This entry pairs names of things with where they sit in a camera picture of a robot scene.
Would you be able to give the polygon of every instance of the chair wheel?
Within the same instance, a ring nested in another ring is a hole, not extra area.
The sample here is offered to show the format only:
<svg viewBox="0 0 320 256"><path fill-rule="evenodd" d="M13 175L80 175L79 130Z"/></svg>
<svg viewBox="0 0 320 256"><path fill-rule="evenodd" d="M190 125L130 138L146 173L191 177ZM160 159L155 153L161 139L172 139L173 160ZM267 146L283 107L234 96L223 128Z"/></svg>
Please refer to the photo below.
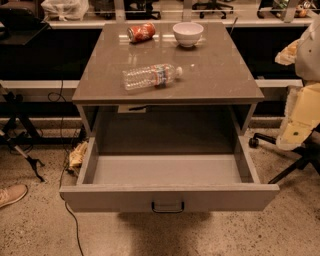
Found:
<svg viewBox="0 0 320 256"><path fill-rule="evenodd" d="M259 145L259 140L255 139L255 138L251 138L249 140L249 146L250 148L257 148Z"/></svg>

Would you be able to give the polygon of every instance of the bottle label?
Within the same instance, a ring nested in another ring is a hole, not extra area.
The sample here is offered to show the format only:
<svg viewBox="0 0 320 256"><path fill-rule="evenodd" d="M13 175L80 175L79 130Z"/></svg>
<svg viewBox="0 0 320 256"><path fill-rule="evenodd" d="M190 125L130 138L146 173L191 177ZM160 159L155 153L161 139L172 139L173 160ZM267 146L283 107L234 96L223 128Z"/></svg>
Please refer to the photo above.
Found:
<svg viewBox="0 0 320 256"><path fill-rule="evenodd" d="M166 81L167 81L167 71L165 65L154 65L153 71L155 72L155 87L157 88L163 88L166 87Z"/></svg>

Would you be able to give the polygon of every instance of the shoe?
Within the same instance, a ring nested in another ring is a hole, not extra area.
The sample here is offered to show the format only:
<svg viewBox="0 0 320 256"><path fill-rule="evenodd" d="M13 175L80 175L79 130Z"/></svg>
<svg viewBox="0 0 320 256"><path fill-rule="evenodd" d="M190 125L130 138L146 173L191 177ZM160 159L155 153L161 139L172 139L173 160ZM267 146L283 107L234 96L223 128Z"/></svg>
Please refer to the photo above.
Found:
<svg viewBox="0 0 320 256"><path fill-rule="evenodd" d="M28 187L26 185L13 185L5 189L0 189L0 208L18 202L27 192Z"/></svg>

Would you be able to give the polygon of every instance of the desk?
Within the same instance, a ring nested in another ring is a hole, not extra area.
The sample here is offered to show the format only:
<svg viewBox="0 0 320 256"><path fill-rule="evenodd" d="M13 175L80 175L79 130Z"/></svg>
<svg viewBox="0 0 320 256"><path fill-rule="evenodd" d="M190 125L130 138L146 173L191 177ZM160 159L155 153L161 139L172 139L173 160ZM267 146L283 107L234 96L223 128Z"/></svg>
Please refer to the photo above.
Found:
<svg viewBox="0 0 320 256"><path fill-rule="evenodd" d="M243 137L263 95L222 23L205 23L182 48L173 23L130 44L127 24L105 25L73 96L90 137L76 186L61 193L74 211L262 210L279 191L261 184ZM164 89L127 92L123 70L181 66ZM132 106L146 106L142 112Z"/></svg>

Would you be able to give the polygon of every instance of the drawer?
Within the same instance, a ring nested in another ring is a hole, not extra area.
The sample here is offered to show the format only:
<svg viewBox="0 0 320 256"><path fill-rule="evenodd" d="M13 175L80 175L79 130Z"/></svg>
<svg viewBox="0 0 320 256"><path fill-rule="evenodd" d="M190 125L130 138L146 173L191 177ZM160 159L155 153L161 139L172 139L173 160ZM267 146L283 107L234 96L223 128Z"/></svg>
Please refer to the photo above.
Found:
<svg viewBox="0 0 320 256"><path fill-rule="evenodd" d="M76 212L263 210L279 192L261 184L224 106L99 111L77 184L60 193Z"/></svg>

